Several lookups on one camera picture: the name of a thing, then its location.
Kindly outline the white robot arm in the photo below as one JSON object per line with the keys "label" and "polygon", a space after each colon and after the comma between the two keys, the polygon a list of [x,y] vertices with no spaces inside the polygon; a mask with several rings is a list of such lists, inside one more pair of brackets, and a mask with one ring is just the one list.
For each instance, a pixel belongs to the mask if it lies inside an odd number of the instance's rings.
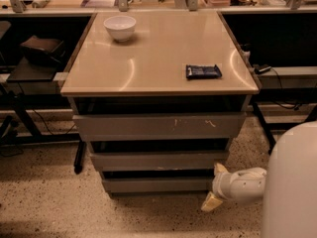
{"label": "white robot arm", "polygon": [[266,169],[230,173],[217,163],[201,209],[211,211],[225,201],[263,203],[261,238],[317,238],[317,122],[280,136]]}

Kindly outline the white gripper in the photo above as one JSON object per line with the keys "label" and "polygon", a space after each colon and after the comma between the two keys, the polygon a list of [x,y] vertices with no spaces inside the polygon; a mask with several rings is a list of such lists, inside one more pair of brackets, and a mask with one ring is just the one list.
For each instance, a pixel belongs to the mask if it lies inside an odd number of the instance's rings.
{"label": "white gripper", "polygon": [[214,164],[212,191],[207,193],[201,210],[210,212],[224,201],[250,204],[264,197],[266,170],[251,168],[229,173],[221,163]]}

